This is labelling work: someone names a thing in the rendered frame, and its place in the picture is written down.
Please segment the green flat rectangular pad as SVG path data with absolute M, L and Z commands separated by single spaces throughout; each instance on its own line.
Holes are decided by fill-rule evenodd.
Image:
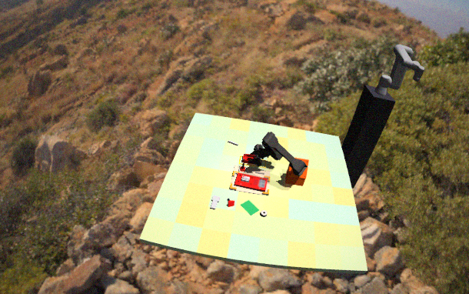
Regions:
M 249 215 L 253 215 L 258 210 L 260 210 L 250 200 L 242 203 L 241 206 L 248 212 Z

